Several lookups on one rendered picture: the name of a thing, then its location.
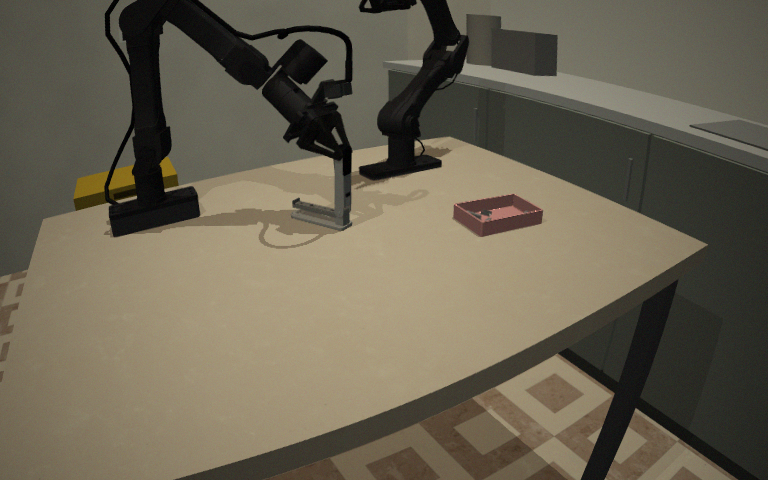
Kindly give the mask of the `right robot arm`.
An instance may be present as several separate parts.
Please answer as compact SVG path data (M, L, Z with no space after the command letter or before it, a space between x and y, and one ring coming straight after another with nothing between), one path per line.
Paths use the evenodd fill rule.
M110 220L198 199L193 186L165 192L159 165L172 147L170 126L166 127L163 112L159 69L159 35L163 34L166 19L210 53L243 85L252 85L258 90L281 65L262 89L262 95L277 111L287 93L292 90L297 93L300 89L290 78L307 84L328 62L300 39L271 68L260 51L192 0L137 0L125 7L119 17L119 27L126 41L131 70L135 115L132 140L136 159L132 175L135 175L137 199L109 206Z

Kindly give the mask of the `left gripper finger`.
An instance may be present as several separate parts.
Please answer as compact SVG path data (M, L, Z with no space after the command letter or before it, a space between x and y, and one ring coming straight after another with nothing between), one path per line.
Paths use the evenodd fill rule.
M360 5L359 5L360 12L367 12L367 13L381 13L382 12L378 0L369 0L370 4L371 4L371 8L364 8L364 5L366 4L367 1L368 0L362 0L361 1Z
M398 5L387 5L387 1L382 0L380 2L381 9L406 10L411 8L409 0L397 0Z

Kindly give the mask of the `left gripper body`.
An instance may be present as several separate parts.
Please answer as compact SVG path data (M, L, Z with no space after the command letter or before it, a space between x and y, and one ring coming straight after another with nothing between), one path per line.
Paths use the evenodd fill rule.
M415 4L417 4L416 0L409 0L409 2L410 2L410 6L414 6ZM398 5L398 2L397 0L388 0L387 5ZM393 11L393 10L394 9L381 9L382 12Z

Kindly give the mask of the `pink shallow tray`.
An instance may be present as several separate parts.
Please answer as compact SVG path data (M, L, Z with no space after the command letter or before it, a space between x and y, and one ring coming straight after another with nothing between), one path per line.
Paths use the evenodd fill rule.
M480 214L483 209L492 211L492 214L490 216ZM482 221L488 217L492 219L481 222L469 211L482 215ZM525 211L528 212L523 213ZM518 216L513 216L517 214ZM454 219L480 237L542 224L542 216L543 209L516 194L456 203L454 211Z

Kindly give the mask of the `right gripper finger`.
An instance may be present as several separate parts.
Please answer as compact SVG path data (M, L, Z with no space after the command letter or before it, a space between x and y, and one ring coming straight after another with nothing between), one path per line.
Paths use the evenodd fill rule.
M330 146L332 147L335 153L323 147L320 147L314 143L319 133L321 133L322 136L327 140L327 142L330 144ZM336 139L334 138L332 132L330 131L323 117L318 117L313 120L310 127L307 129L304 136L302 137L298 146L301 149L318 153L318 154L330 157L332 159L335 159L337 161L340 161L344 156L343 152L341 151Z
M329 127L329 129L331 131L335 127L335 129L336 129L336 131L337 131L337 133L338 133L338 135L339 135L339 137L340 137L340 139L341 139L341 141L342 141L342 143L344 145L345 144L346 145L350 145L349 141L347 139L346 133L345 133L345 129L344 129L344 125L343 125L341 114L338 111L332 113L326 123L327 123L327 125L328 125L328 127ZM322 145L324 145L324 146L326 146L326 147L328 147L328 148L330 148L331 150L333 150L331 148L330 144L327 142L327 140L321 134L318 135L318 137L317 137L317 139L315 141L320 143L320 144L322 144Z

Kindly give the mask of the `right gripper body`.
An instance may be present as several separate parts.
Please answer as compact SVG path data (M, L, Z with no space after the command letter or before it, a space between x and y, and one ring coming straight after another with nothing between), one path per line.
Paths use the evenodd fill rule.
M287 143L299 137L296 142L298 145L315 118L323 117L327 122L330 115L337 112L338 105L334 102L327 103L328 100L324 98L323 87L347 83L346 79L336 81L333 79L321 81L312 99L301 89L297 93L292 90L282 98L278 104L278 111L289 123L292 122L283 136Z

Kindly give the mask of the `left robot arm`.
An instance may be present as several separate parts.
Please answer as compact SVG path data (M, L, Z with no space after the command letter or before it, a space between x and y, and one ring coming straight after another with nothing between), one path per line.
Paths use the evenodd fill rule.
M378 128L382 135L389 136L388 159L359 167L359 172L371 178L442 165L442 160L435 157L415 156L415 138L421 136L417 119L435 90L448 78L461 73L469 38L468 35L460 35L446 0L420 1L431 23L434 40L423 55L423 64L418 74L378 114ZM454 51L444 51L447 46L457 43Z

